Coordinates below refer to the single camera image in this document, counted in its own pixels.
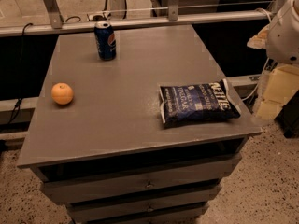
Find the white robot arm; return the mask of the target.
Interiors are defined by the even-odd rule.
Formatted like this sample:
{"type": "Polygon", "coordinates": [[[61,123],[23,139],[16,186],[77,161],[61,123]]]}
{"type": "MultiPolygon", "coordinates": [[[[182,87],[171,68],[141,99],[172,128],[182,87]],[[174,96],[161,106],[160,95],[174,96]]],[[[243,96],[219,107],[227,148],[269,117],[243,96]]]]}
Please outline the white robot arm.
{"type": "Polygon", "coordinates": [[[299,64],[299,0],[287,0],[247,46],[265,49],[267,57],[278,63],[299,64]]]}

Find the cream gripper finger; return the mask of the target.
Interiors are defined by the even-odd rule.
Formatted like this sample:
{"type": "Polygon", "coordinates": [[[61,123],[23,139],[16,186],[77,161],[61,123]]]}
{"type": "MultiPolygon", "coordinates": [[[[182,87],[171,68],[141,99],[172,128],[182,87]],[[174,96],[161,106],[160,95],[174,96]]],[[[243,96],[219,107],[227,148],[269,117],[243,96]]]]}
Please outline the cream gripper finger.
{"type": "Polygon", "coordinates": [[[266,25],[258,34],[254,35],[247,43],[247,46],[252,49],[264,49],[269,31],[269,26],[266,25]]]}

